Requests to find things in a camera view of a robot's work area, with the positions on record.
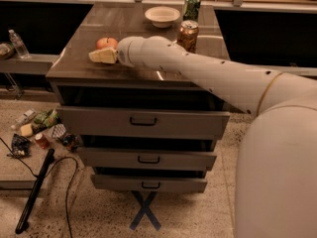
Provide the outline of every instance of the white bowl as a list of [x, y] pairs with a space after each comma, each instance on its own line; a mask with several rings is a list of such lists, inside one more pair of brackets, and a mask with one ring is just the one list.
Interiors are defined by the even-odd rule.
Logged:
[[146, 11], [146, 18], [157, 28], [168, 28], [179, 16], [178, 10], [165, 6], [157, 6]]

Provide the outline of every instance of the drawer handle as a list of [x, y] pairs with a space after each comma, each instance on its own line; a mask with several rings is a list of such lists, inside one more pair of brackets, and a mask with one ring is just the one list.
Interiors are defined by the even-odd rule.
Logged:
[[156, 160], [152, 160], [152, 161], [143, 161], [141, 159], [140, 156], [138, 156], [138, 162], [141, 163], [141, 164], [158, 164], [160, 161], [160, 158], [158, 157]]
[[145, 189], [158, 189], [160, 187], [160, 182], [158, 182], [158, 185], [156, 186], [147, 186], [145, 182], [142, 182], [142, 188], [145, 188]]
[[158, 118], [146, 120], [146, 119], [136, 119], [136, 118], [130, 117], [130, 123], [131, 125], [134, 125], [134, 126], [155, 126], [157, 121], [158, 121]]

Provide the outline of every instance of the speckled floor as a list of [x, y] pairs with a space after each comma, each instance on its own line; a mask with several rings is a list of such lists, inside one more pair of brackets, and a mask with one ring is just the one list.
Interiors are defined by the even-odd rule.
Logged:
[[[11, 145], [14, 119], [29, 108], [50, 110], [58, 104], [53, 94], [26, 92], [20, 100], [12, 93], [0, 90], [0, 137]], [[90, 175], [76, 154], [69, 153], [59, 142], [50, 139], [55, 159], [74, 157], [79, 169], [68, 197], [72, 236], [75, 237], [173, 237], [173, 238], [233, 238], [235, 171], [240, 141], [252, 118], [232, 112], [224, 137], [218, 141], [218, 158], [204, 193], [159, 192], [150, 210], [161, 224], [159, 231], [146, 215], [135, 230], [130, 228], [140, 205], [130, 191], [95, 189]], [[35, 143], [32, 156], [26, 163], [37, 174], [47, 151]], [[17, 160], [7, 157], [7, 149], [0, 144], [0, 180], [34, 179], [29, 170]], [[73, 159], [60, 162], [45, 179], [29, 218], [29, 228], [17, 235], [15, 229], [29, 196], [28, 190], [0, 190], [0, 237], [69, 237], [65, 215], [65, 192], [75, 169]], [[144, 199], [148, 193], [142, 193]]]

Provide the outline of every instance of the blue tape x mark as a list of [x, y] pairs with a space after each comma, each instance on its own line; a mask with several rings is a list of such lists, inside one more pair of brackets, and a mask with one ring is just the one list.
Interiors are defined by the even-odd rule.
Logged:
[[140, 208], [138, 214], [136, 215], [135, 219], [132, 221], [132, 223], [130, 225], [130, 228], [132, 230], [136, 230], [136, 228], [139, 225], [141, 219], [146, 214], [147, 217], [149, 218], [151, 224], [154, 226], [154, 228], [157, 231], [159, 231], [159, 229], [161, 228], [161, 225], [159, 224], [159, 221], [157, 220], [155, 215], [150, 210], [150, 204], [152, 203], [153, 199], [155, 199], [157, 193], [152, 191], [145, 201], [143, 201], [143, 197], [138, 191], [132, 191], [132, 194], [134, 195], [134, 197], [138, 201], [138, 203], [141, 206], [141, 208]]

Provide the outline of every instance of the black rod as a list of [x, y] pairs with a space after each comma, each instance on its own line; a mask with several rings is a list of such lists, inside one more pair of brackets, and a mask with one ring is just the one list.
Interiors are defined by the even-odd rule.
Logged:
[[33, 189], [30, 193], [29, 199], [27, 201], [26, 206], [24, 207], [24, 210], [22, 212], [22, 215], [20, 217], [19, 223], [17, 225], [16, 228], [16, 234], [21, 234], [23, 231], [25, 231], [29, 224], [28, 224], [28, 218], [31, 214], [31, 211], [33, 209], [34, 203], [36, 202], [36, 199], [38, 197], [38, 194], [40, 192], [43, 180], [45, 179], [48, 169], [49, 169], [49, 165], [50, 163], [53, 162], [53, 153], [54, 153], [54, 149], [49, 149], [48, 153], [47, 153], [47, 157], [44, 160], [44, 163], [41, 167], [40, 173], [38, 175], [38, 178], [36, 180], [36, 182], [34, 183]]

